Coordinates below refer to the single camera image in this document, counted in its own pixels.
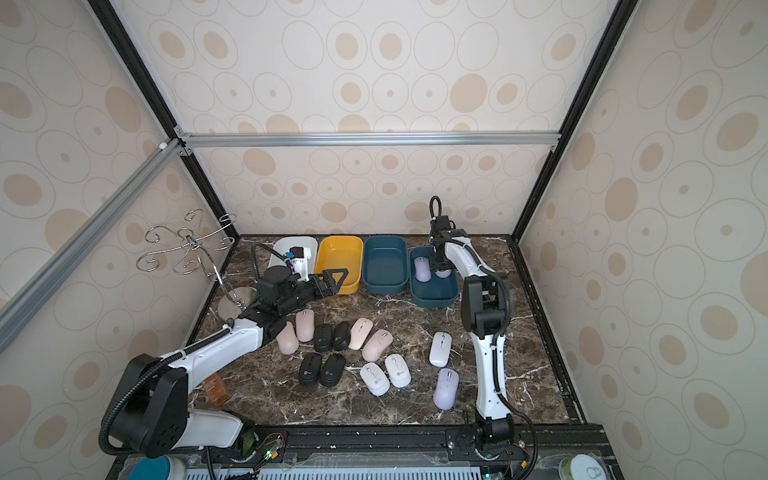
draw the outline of black computer mouse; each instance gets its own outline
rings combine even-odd
[[[349,322],[341,322],[333,329],[333,349],[346,350],[350,340]]]
[[[346,359],[338,353],[328,357],[320,370],[320,385],[336,386],[339,380],[341,380],[341,374],[344,373],[345,365]]]
[[[320,377],[320,364],[323,362],[319,353],[307,353],[299,367],[299,384],[312,386]]]
[[[321,323],[315,327],[315,351],[325,353],[331,350],[333,345],[333,329],[328,323]]]

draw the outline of cable clip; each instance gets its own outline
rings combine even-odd
[[[184,349],[174,350],[173,352],[171,352],[171,353],[168,353],[167,355],[165,355],[165,356],[162,356],[161,358],[164,358],[164,359],[166,359],[166,358],[168,358],[169,356],[173,356],[173,355],[176,355],[177,353],[180,353],[180,354],[181,354],[181,358],[180,358],[179,360],[186,360],[186,359],[187,359],[187,352],[185,352],[185,351],[184,351]]]

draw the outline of vent grille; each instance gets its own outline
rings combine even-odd
[[[477,467],[262,468],[259,480],[481,480]]]
[[[227,478],[237,477],[250,473],[250,468],[216,468],[217,480],[227,480]],[[188,468],[187,476],[184,480],[210,480],[207,468]]]

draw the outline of dark blue plastic bin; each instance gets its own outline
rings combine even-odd
[[[411,270],[411,296],[413,303],[422,308],[447,308],[458,296],[458,281],[456,272],[451,272],[447,278],[440,278],[432,273],[429,282],[419,282],[416,279],[416,268],[413,260],[418,257],[428,257],[432,247],[416,247],[411,250],[409,267]]]
[[[402,237],[374,235],[362,248],[362,282],[375,295],[402,292],[408,283],[408,265],[408,248]]]

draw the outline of beige polka dot wallpaper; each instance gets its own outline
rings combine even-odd
[[[106,476],[114,457],[99,450],[98,429],[125,366],[182,346],[212,285],[199,272],[173,273],[178,252],[139,271],[142,253],[179,244],[163,231],[149,244],[144,233],[155,223],[181,228],[203,205],[173,161],[0,354],[0,478]],[[216,225],[203,215],[202,232]],[[224,252],[212,254],[223,261]]]
[[[548,145],[198,148],[240,233],[429,233],[429,198],[468,233],[510,234]]]
[[[161,138],[78,3],[0,2],[0,307]]]
[[[522,241],[625,478],[765,478],[768,2],[647,0]]]
[[[186,131],[558,130],[615,0],[120,0]]]

